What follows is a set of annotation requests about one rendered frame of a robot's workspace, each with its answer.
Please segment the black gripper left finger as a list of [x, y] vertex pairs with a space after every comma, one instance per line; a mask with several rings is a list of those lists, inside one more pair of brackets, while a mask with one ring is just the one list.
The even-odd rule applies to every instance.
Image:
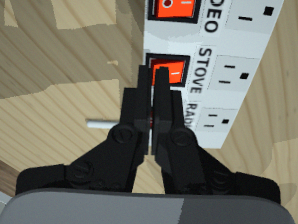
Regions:
[[137, 88], [124, 87], [119, 124], [106, 140], [70, 165], [24, 169], [17, 177], [15, 196], [51, 187], [132, 193], [137, 167], [149, 150], [152, 68], [148, 66], [139, 65]]

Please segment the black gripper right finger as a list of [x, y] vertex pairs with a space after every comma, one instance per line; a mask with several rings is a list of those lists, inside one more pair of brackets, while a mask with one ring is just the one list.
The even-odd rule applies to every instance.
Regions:
[[185, 127], [181, 90], [170, 90], [168, 66], [155, 68], [151, 155], [161, 167], [165, 194], [246, 195], [281, 205], [275, 181], [233, 173], [199, 146], [195, 133]]

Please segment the white power strip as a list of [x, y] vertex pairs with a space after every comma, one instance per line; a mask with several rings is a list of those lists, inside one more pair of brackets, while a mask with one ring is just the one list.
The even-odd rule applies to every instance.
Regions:
[[143, 65], [169, 66], [185, 126], [221, 148], [284, 0], [146, 0]]

